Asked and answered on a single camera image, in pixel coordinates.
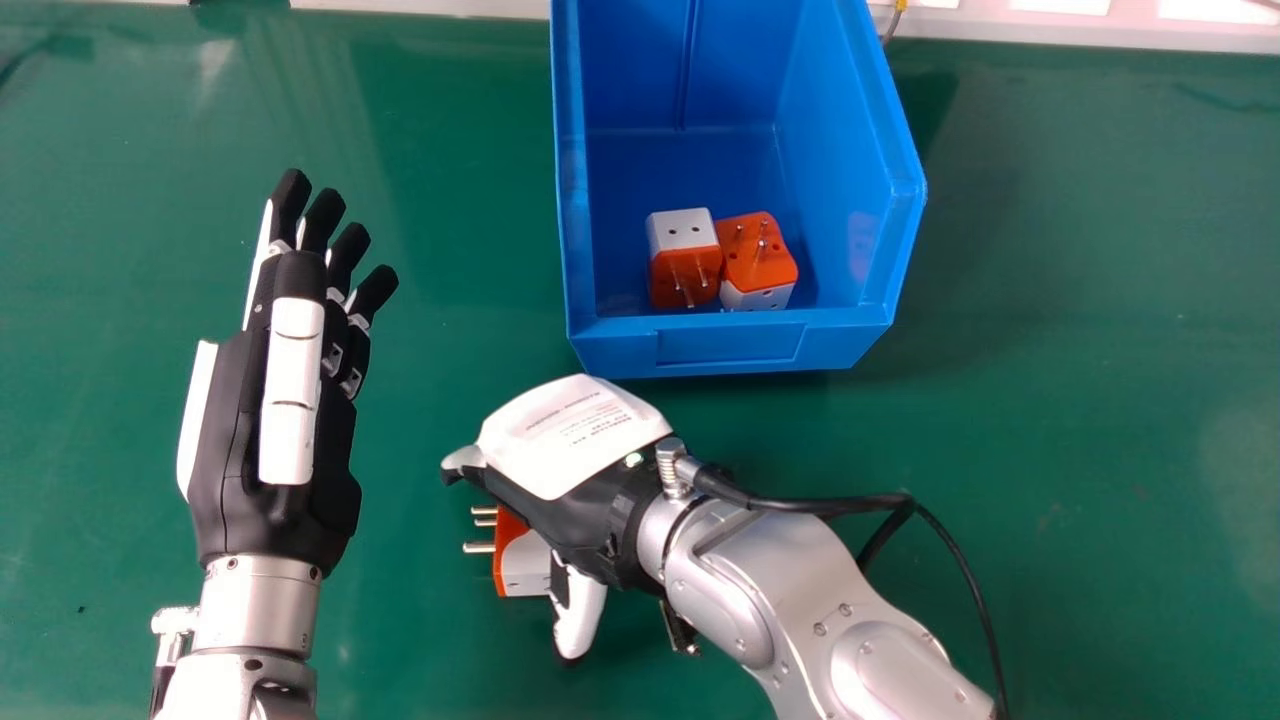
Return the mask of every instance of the power plug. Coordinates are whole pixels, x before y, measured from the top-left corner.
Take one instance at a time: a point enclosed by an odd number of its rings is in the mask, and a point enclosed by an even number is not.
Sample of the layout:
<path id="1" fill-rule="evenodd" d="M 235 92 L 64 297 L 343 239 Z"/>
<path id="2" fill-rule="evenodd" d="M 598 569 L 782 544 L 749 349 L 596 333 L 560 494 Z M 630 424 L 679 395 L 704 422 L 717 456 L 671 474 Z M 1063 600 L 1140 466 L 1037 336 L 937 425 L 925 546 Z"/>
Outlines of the power plug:
<path id="1" fill-rule="evenodd" d="M 493 528 L 493 542 L 462 543 L 467 555 L 493 555 L 493 587 L 498 597 L 550 594 L 552 548 L 503 507 L 474 506 L 477 528 Z"/>
<path id="2" fill-rule="evenodd" d="M 786 307 L 800 270 L 773 215 L 727 218 L 716 223 L 716 234 L 724 254 L 721 305 L 748 313 Z"/>
<path id="3" fill-rule="evenodd" d="M 653 213 L 649 234 L 649 300 L 654 307 L 692 309 L 716 300 L 724 256 L 707 208 Z"/>

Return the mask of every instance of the green table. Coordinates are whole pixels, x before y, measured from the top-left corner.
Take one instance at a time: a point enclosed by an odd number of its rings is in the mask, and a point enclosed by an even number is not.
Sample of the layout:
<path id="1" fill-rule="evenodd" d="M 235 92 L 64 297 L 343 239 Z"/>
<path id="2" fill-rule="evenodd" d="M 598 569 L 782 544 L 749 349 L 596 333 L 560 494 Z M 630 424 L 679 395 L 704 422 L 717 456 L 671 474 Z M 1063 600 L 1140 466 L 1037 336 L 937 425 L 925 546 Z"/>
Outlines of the green table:
<path id="1" fill-rule="evenodd" d="M 563 340 L 543 24 L 211 4 L 0 8 L 0 719 L 145 711 L 200 589 L 174 486 L 196 338 L 239 319 L 289 165 L 403 284 L 361 396 L 321 715 L 763 719 L 616 594 L 589 662 L 499 601 L 439 457 Z M 931 200 L 855 370 L 627 383 L 760 491 L 906 488 L 982 578 L 1019 717 L 1280 712 L 1280 59 L 895 42 Z M 772 443 L 742 442 L 769 423 Z M 870 520 L 842 523 L 851 542 Z M 910 525 L 872 573 L 989 687 Z"/>

